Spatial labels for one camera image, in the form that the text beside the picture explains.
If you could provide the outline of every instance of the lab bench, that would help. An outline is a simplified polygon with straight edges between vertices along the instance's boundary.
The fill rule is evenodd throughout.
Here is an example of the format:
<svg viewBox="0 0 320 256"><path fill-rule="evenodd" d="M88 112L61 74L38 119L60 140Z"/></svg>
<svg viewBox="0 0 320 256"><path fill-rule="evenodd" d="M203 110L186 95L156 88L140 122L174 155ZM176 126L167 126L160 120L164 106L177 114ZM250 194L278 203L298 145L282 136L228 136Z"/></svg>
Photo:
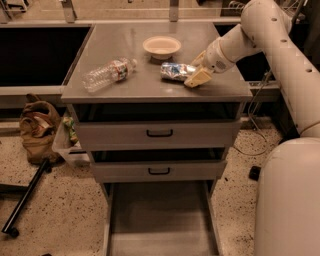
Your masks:
<svg viewBox="0 0 320 256"><path fill-rule="evenodd" d="M237 68L197 88L162 80L142 47L156 35L180 40L176 63L219 36L205 21L96 24L62 95L106 192L104 253L222 255L210 199L252 94ZM119 56L135 72L88 93L82 74Z"/></svg>

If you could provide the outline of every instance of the crumpled bag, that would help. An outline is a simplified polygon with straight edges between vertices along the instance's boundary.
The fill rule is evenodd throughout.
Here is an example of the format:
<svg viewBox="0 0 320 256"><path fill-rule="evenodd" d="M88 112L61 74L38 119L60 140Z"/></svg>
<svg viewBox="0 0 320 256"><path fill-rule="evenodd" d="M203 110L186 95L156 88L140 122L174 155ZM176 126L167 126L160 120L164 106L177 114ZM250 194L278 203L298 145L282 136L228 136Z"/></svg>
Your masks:
<svg viewBox="0 0 320 256"><path fill-rule="evenodd" d="M61 117L53 105L40 100L35 95L27 98L34 102L26 103L20 116L20 136L27 150L27 160L31 164L41 164L44 158L50 163L58 163L61 156L52 151Z"/></svg>

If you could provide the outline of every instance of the white bowl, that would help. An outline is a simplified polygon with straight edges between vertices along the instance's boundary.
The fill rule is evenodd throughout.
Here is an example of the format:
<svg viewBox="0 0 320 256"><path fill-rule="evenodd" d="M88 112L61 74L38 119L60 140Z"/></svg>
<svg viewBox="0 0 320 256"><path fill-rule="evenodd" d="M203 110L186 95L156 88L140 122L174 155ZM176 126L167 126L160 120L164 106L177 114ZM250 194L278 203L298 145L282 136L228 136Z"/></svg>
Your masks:
<svg viewBox="0 0 320 256"><path fill-rule="evenodd" d="M181 48L177 39L169 36L154 36L143 42L143 48L158 60L169 59Z"/></svg>

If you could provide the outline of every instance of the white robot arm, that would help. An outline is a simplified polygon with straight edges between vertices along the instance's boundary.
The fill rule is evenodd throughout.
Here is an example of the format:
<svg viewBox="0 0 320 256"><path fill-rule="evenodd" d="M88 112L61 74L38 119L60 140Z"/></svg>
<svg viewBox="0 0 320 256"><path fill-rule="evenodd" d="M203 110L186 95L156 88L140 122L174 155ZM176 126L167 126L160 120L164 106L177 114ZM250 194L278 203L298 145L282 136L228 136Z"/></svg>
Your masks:
<svg viewBox="0 0 320 256"><path fill-rule="evenodd" d="M239 59L262 51L299 134L320 137L320 74L291 41L290 29L291 19L273 0L251 0L242 11L241 25L216 39L191 63L197 69L185 85L203 84Z"/></svg>
<svg viewBox="0 0 320 256"><path fill-rule="evenodd" d="M262 166L255 256L320 255L320 74L290 40L290 24L273 0L251 0L241 25L210 44L185 81L189 87L205 83L261 50L303 137L277 146Z"/></svg>

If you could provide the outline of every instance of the open cabinet bottom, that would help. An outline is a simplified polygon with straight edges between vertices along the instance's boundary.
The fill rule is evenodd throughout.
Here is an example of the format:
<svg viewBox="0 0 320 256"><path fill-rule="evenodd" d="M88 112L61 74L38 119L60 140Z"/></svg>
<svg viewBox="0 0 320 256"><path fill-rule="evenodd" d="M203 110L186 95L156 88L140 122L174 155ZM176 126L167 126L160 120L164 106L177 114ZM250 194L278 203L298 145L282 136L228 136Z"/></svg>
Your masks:
<svg viewBox="0 0 320 256"><path fill-rule="evenodd" d="M113 184L108 256L220 255L205 182Z"/></svg>

